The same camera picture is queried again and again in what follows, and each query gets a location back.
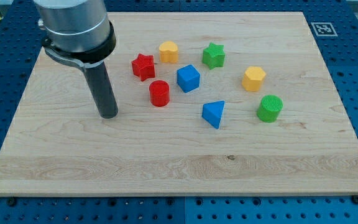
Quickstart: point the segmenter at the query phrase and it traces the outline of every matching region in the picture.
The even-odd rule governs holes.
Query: red cylinder
[[[169,84],[157,80],[150,84],[150,101],[154,106],[165,106],[169,103]]]

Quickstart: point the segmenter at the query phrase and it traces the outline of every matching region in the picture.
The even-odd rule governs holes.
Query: wooden table surface
[[[101,119],[81,72],[42,50],[0,152],[0,196],[358,194],[358,141],[300,12],[109,13],[117,47],[106,59],[119,104]],[[177,64],[160,63],[172,40]],[[224,44],[223,68],[201,63]],[[154,55],[156,78],[132,74],[138,53]],[[176,70],[193,64],[200,88],[183,93]],[[246,92],[248,66],[267,73]],[[170,84],[156,108],[149,85]],[[263,123],[263,96],[279,96],[278,120]],[[226,101],[221,128],[201,118],[203,103]]]

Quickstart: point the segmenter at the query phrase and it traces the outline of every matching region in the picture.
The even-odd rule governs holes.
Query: yellow hexagonal block
[[[250,66],[244,72],[242,87],[247,91],[259,91],[262,86],[266,73],[261,67]]]
[[[178,62],[178,46],[172,41],[166,41],[159,47],[160,50],[160,61],[161,62]]]

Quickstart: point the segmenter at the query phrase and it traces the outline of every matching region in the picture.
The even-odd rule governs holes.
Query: hexagonal prism
[[[242,87],[247,91],[259,91],[262,86],[266,73],[261,67],[250,66],[244,72]]]

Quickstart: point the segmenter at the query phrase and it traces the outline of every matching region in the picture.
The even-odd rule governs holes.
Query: blue perforated surface
[[[358,137],[358,21],[340,0],[121,0],[109,11],[303,11],[338,37],[314,37]],[[0,25],[0,148],[40,50],[31,0]],[[0,198],[0,223],[355,223],[358,198]]]

